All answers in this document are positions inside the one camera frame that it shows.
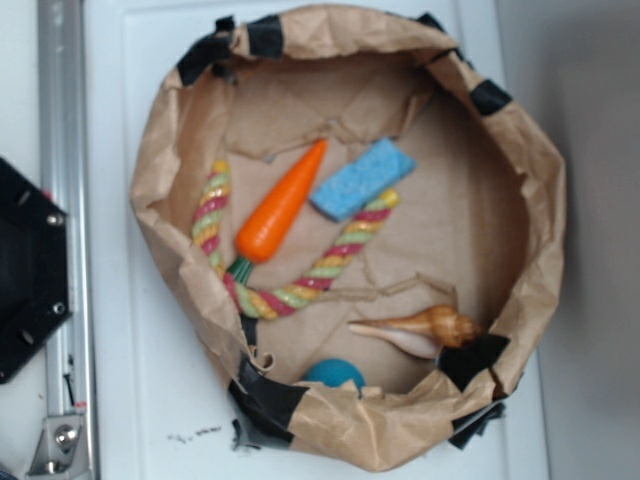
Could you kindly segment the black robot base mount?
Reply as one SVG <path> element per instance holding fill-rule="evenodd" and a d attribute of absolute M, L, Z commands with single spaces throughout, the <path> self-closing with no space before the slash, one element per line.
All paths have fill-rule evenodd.
<path fill-rule="evenodd" d="M 70 316 L 67 215 L 1 161 L 1 382 Z"/>

